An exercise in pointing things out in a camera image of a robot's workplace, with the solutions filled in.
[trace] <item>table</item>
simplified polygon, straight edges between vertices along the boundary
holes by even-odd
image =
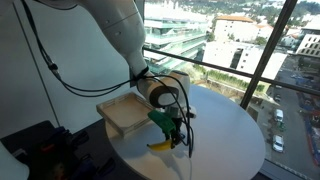
[[[154,152],[146,144],[162,142],[160,128],[149,122],[124,139],[106,123],[108,138],[118,155],[149,179],[251,179],[261,168],[265,143],[255,121],[239,105],[209,89],[192,85],[190,105],[194,151],[188,147]]]

